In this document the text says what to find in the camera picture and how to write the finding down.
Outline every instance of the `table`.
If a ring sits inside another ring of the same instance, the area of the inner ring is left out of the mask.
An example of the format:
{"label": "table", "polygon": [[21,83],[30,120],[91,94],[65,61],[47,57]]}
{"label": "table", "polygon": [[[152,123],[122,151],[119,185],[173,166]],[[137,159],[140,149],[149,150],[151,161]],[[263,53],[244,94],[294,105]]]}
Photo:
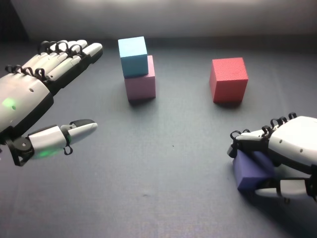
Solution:
{"label": "table", "polygon": [[[256,130],[293,111],[317,117],[315,51],[281,39],[148,40],[157,98],[138,105],[127,101],[116,42],[102,41],[104,55],[29,131],[76,119],[93,119],[98,130],[72,155],[22,168],[1,147],[0,237],[316,237],[313,201],[240,194],[226,154],[236,129]],[[3,76],[5,65],[23,64],[36,47],[1,44],[0,51]],[[243,103],[214,104],[211,60],[232,57],[244,58],[249,75]]]}

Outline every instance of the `white backdrop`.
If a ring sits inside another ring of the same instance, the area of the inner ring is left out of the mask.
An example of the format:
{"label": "white backdrop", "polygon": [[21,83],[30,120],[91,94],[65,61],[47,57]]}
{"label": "white backdrop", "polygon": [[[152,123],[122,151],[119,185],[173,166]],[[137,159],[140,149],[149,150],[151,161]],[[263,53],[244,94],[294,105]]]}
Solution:
{"label": "white backdrop", "polygon": [[317,0],[12,0],[31,39],[302,34]]}

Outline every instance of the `pink cube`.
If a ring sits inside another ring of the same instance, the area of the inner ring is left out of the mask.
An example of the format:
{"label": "pink cube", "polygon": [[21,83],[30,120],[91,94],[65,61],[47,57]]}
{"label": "pink cube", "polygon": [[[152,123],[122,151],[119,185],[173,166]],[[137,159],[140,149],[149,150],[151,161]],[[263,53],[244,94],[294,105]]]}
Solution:
{"label": "pink cube", "polygon": [[248,80],[242,58],[212,60],[209,82],[213,102],[241,102]]}
{"label": "pink cube", "polygon": [[141,77],[124,79],[128,100],[138,100],[156,97],[153,56],[148,56],[148,65],[149,74]]}

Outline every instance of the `white robotic hand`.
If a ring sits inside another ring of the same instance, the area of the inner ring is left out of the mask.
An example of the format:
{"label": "white robotic hand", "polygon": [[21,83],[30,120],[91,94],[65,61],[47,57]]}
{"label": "white robotic hand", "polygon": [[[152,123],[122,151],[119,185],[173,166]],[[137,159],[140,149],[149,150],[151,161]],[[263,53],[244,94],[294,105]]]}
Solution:
{"label": "white robotic hand", "polygon": [[302,199],[317,197],[317,119],[297,117],[295,113],[271,120],[270,126],[262,130],[244,130],[231,133],[233,142],[228,155],[235,158],[237,150],[243,152],[262,151],[275,166],[284,164],[311,175],[310,178],[269,179],[255,191],[260,196]]}
{"label": "white robotic hand", "polygon": [[51,156],[64,150],[65,155],[73,153],[70,145],[82,140],[97,129],[97,123],[90,119],[72,121],[69,125],[48,126],[14,141],[7,139],[14,164],[23,166],[31,157],[34,159]]}
{"label": "white robotic hand", "polygon": [[[23,66],[5,67],[9,74],[0,78],[0,144],[19,139],[52,106],[53,96],[102,54],[99,43],[44,41],[38,47],[38,54]],[[36,157],[36,151],[29,154]],[[25,163],[16,161],[20,166]]]}

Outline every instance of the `light blue cube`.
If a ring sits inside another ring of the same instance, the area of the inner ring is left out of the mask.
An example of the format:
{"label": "light blue cube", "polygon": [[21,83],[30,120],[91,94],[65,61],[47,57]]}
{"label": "light blue cube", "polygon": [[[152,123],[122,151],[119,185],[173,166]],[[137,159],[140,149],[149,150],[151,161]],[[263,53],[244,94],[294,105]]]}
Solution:
{"label": "light blue cube", "polygon": [[121,39],[118,43],[124,78],[148,74],[148,52],[144,37]]}

